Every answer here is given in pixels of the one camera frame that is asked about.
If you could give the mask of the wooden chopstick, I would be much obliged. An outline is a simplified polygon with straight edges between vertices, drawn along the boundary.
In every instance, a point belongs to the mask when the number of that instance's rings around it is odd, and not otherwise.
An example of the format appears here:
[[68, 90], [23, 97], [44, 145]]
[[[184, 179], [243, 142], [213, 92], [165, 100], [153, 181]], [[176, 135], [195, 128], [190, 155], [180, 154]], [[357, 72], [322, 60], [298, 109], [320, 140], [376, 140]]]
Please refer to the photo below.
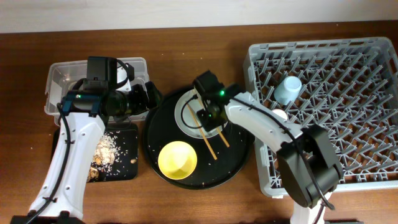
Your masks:
[[199, 125], [199, 123], [198, 123], [198, 121], [197, 121], [197, 119], [196, 119], [196, 117], [195, 117], [195, 115], [194, 115], [194, 113], [193, 113], [193, 111], [192, 111], [191, 108], [189, 108], [189, 112], [190, 112], [190, 114], [191, 114], [191, 117], [192, 117], [194, 123], [196, 124], [197, 128], [199, 129], [199, 132], [200, 132], [200, 134], [201, 134], [201, 136], [202, 136], [202, 138], [203, 138], [205, 144], [207, 145], [208, 150], [209, 150], [209, 152], [211, 153], [213, 159], [214, 159], [215, 161], [218, 160], [218, 158], [217, 158], [217, 156], [216, 156], [216, 154], [215, 154], [213, 148], [211, 147], [209, 141], [207, 140], [207, 138], [206, 138], [204, 132], [203, 132], [202, 129], [199, 127], [200, 125]]
[[[193, 89], [193, 92], [194, 92], [195, 94], [198, 95], [198, 92], [196, 91], [195, 88]], [[201, 99], [199, 99], [198, 101], [199, 101], [199, 104], [201, 105], [201, 107], [202, 107], [203, 109], [205, 109], [205, 107], [204, 107], [204, 105], [203, 105]], [[226, 147], [230, 147], [229, 142], [226, 140], [225, 136], [224, 136], [223, 133], [222, 133], [222, 129], [220, 129], [219, 127], [215, 128], [215, 129], [217, 130], [218, 135], [219, 135], [220, 138], [223, 140], [223, 142], [224, 142], [224, 144], [226, 145]]]

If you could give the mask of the pink cup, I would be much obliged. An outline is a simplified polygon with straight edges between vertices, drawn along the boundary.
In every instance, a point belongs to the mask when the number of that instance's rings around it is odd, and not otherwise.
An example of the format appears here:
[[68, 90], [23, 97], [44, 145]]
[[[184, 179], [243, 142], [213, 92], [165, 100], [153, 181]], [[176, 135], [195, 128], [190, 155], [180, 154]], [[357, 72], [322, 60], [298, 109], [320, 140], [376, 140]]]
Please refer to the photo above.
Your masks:
[[281, 110], [281, 109], [273, 109], [272, 112], [275, 113], [276, 115], [280, 116], [280, 117], [283, 118], [284, 120], [288, 120], [287, 113], [286, 113], [284, 110]]

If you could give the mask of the blue cup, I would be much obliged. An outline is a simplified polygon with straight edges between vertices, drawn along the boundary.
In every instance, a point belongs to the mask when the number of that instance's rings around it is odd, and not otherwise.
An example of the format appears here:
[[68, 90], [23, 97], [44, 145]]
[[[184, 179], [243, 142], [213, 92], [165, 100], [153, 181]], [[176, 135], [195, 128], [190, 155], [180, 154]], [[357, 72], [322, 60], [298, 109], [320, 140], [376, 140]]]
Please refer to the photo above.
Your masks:
[[278, 85], [274, 92], [275, 100], [282, 104], [288, 105], [296, 100], [302, 89], [302, 82], [295, 76], [287, 76]]

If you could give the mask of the yellow bowl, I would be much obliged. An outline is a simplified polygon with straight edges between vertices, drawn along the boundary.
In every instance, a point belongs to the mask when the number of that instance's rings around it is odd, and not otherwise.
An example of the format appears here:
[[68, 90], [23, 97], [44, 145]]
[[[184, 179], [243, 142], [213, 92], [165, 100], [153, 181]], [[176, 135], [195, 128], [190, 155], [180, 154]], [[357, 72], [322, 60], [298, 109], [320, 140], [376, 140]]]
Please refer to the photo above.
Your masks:
[[197, 160], [196, 151], [191, 145], [183, 141], [173, 141], [160, 150], [157, 163], [164, 176], [172, 180], [182, 180], [194, 172]]

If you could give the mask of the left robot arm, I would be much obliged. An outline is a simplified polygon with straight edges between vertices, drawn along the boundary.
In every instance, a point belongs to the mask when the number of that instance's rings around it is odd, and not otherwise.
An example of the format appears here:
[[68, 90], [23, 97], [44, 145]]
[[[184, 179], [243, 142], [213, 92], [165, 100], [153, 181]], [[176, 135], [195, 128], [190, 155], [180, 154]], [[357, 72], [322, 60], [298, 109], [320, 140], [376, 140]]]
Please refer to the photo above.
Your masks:
[[60, 133], [44, 184], [28, 214], [11, 223], [82, 223], [86, 179], [109, 119], [142, 114], [161, 101], [153, 82], [125, 89], [133, 79], [134, 67], [118, 58], [88, 57], [86, 77], [57, 104]]

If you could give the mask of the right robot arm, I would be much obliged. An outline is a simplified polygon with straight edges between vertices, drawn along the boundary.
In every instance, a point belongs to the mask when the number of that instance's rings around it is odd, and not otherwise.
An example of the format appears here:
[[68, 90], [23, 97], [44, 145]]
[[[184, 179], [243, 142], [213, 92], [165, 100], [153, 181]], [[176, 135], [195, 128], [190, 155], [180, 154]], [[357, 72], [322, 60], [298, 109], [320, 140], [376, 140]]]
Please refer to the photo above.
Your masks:
[[262, 141], [277, 156], [282, 184], [294, 201], [291, 223], [324, 223], [329, 197], [343, 178], [343, 169], [328, 131], [283, 119], [237, 84], [224, 86], [206, 71], [193, 81], [204, 108], [198, 112], [207, 131], [225, 122], [236, 124]]

